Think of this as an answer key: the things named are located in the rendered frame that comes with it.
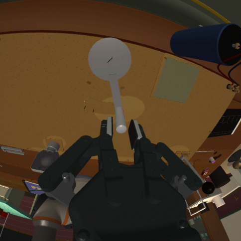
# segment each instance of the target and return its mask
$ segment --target blue cylinder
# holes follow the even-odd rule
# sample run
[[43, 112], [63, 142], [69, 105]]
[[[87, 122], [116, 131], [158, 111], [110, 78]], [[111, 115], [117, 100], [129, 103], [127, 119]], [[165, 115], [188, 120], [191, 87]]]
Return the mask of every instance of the blue cylinder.
[[[237, 42], [241, 43], [241, 28], [233, 23], [225, 23], [178, 31], [172, 35], [170, 46], [176, 55], [219, 64], [241, 53], [241, 48], [237, 50], [232, 47]], [[240, 58], [223, 65], [236, 64]]]

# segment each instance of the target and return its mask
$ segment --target white cylinder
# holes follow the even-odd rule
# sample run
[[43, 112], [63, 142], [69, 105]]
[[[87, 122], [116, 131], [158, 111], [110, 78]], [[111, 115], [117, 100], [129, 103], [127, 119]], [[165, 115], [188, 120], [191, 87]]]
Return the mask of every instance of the white cylinder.
[[215, 203], [216, 207], [219, 208], [220, 206], [224, 205], [225, 202], [220, 196], [216, 196], [213, 200], [213, 203]]
[[120, 134], [125, 133], [127, 128], [126, 128], [123, 108], [116, 107], [115, 113], [116, 113], [116, 130]]

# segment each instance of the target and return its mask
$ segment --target robotic arm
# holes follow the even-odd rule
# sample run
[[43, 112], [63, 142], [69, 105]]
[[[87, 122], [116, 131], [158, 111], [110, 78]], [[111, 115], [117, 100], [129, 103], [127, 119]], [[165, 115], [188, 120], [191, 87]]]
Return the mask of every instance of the robotic arm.
[[[40, 175], [38, 184], [47, 197], [68, 207], [73, 240], [201, 241], [188, 225], [185, 203], [202, 186], [201, 178], [164, 143], [151, 143], [136, 120], [131, 120], [128, 134], [134, 165], [119, 163], [113, 119], [108, 117], [100, 136], [82, 136]], [[96, 155], [99, 172], [75, 194], [75, 177]], [[38, 225], [33, 241], [43, 240], [41, 227], [46, 226], [48, 241], [55, 240], [56, 227], [49, 219]]]

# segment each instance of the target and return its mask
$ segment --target black wire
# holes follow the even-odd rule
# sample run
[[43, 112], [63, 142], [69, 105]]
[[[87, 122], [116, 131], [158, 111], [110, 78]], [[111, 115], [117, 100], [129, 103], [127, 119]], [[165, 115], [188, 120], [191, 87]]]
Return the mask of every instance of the black wire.
[[231, 76], [230, 76], [230, 72], [232, 71], [232, 70], [234, 70], [238, 65], [240, 65], [241, 64], [241, 62], [240, 63], [238, 63], [237, 65], [235, 65], [234, 67], [232, 67], [230, 70], [229, 70], [229, 78], [236, 84], [234, 87], [237, 87], [237, 86], [239, 86], [232, 78], [231, 78]]

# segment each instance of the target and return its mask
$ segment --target yellow line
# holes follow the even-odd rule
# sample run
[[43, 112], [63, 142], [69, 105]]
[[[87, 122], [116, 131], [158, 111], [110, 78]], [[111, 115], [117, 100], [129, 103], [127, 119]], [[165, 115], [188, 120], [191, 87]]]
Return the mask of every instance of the yellow line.
[[221, 20], [223, 20], [226, 23], [230, 23], [226, 18], [224, 18], [223, 16], [221, 16], [219, 13], [217, 13], [216, 11], [212, 10], [210, 7], [208, 7], [207, 5], [203, 4], [202, 2], [198, 1], [198, 0], [191, 0], [195, 3], [197, 3], [198, 5], [204, 7], [206, 10], [208, 10], [209, 12], [215, 14], [217, 17], [219, 17]]

